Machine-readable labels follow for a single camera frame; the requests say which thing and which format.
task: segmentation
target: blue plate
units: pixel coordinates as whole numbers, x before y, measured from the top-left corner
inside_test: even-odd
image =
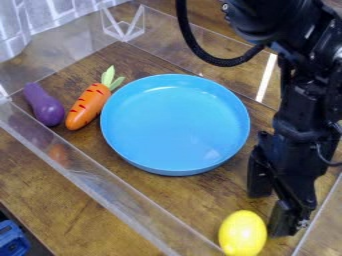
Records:
[[[107,143],[134,166],[186,176],[214,169],[239,151],[250,118],[223,86],[166,74],[135,80],[114,93],[100,126]]]

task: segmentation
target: screw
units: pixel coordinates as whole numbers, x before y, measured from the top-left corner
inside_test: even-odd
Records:
[[[222,5],[222,11],[226,12],[230,9],[230,5],[229,4],[223,4]]]
[[[330,28],[335,28],[335,24],[337,24],[335,20],[331,20]]]
[[[315,59],[315,53],[311,52],[311,53],[310,53],[310,60],[314,60],[314,59]]]

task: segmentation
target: black cable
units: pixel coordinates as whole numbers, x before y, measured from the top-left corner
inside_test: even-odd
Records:
[[[329,161],[329,160],[325,158],[325,156],[323,156],[323,154],[322,154],[322,151],[321,151],[321,144],[319,144],[318,142],[315,143],[315,148],[317,148],[318,157],[321,158],[321,160],[322,160],[329,166],[331,166],[331,167],[338,167],[338,166],[342,165],[342,162],[331,162],[331,161]]]
[[[203,50],[194,37],[187,17],[187,0],[176,0],[176,16],[180,32],[183,34],[188,48],[194,54],[207,63],[219,67],[234,67],[247,62],[263,50],[263,45],[255,45],[241,57],[233,59],[216,58]]]

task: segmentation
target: plastic toy food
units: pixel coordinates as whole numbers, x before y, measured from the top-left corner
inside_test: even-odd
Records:
[[[24,86],[24,97],[33,109],[36,119],[45,126],[59,125],[64,120],[64,107],[37,83],[28,83]]]
[[[111,66],[102,75],[102,83],[92,84],[80,95],[67,116],[66,126],[70,130],[78,130],[86,126],[100,114],[111,91],[122,84],[124,77],[114,81],[115,69]]]
[[[226,255],[258,255],[266,239],[266,225],[254,212],[241,210],[224,219],[219,228],[219,244]]]

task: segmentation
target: purple eggplant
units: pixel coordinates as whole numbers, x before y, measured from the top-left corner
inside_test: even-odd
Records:
[[[59,125],[66,116],[62,103],[56,100],[37,83],[27,83],[24,87],[24,96],[33,109],[36,119],[45,126]]]

